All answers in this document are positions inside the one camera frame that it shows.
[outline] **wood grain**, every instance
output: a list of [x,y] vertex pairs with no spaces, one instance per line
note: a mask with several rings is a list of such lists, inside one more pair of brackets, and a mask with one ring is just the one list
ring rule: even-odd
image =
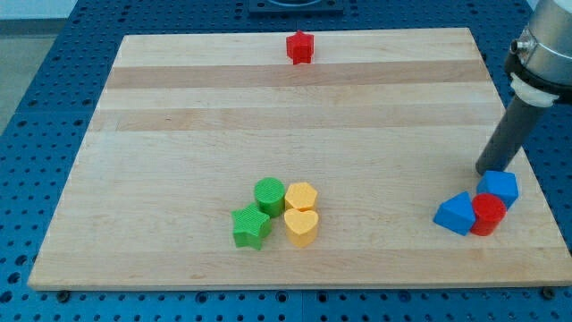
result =
[[[299,66],[282,56],[285,36],[126,37],[29,285],[572,283],[522,151],[509,168],[522,195],[492,236],[432,222],[445,199],[474,195],[474,163],[502,114],[468,30],[317,32],[320,55]],[[230,211],[268,175],[319,190],[320,233],[306,249],[290,244],[282,218],[261,251],[234,247]]]

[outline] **toy block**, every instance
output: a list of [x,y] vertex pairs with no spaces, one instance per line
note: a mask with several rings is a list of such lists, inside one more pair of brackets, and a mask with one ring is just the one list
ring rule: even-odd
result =
[[276,178],[264,178],[254,187],[258,208],[271,218],[281,215],[284,211],[284,193],[284,185]]
[[471,233],[475,235],[490,235],[507,213],[507,208],[502,199],[491,193],[476,195],[472,204],[476,220],[471,228]]
[[468,192],[441,203],[433,222],[455,233],[466,235],[475,223],[475,213]]
[[476,186],[476,193],[491,193],[509,209],[518,198],[517,177],[512,173],[487,171]]
[[249,246],[261,250],[262,240],[272,231],[270,216],[258,210],[254,203],[231,213],[234,220],[232,236],[236,247]]
[[297,209],[299,211],[315,210],[315,202],[318,191],[308,182],[293,183],[288,187],[284,196],[284,206],[286,209]]
[[294,64],[312,63],[314,35],[298,30],[293,36],[288,36],[286,38],[286,54],[292,58]]
[[286,235],[294,246],[304,248],[318,235],[319,215],[314,210],[288,209],[284,213]]

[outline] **blue block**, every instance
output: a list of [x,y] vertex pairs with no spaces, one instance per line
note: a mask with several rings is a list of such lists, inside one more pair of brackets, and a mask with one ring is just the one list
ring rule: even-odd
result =
[[455,233],[466,235],[475,223],[475,212],[468,192],[461,192],[441,203],[433,221]]
[[476,193],[491,193],[509,209],[518,198],[517,177],[512,173],[487,171],[476,186]]

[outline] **yellow block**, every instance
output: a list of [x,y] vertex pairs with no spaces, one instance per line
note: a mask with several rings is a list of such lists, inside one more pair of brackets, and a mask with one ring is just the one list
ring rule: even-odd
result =
[[286,209],[297,209],[300,211],[315,210],[315,201],[318,191],[308,182],[293,183],[288,187],[284,196],[284,207]]
[[318,235],[320,217],[314,210],[299,211],[288,209],[284,213],[286,235],[295,246],[304,248],[311,244]]

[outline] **red cylinder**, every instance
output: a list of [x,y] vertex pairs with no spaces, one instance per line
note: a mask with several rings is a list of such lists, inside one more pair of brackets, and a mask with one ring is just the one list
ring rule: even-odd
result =
[[478,194],[472,204],[476,220],[471,233],[475,235],[490,235],[507,213],[504,202],[491,193]]

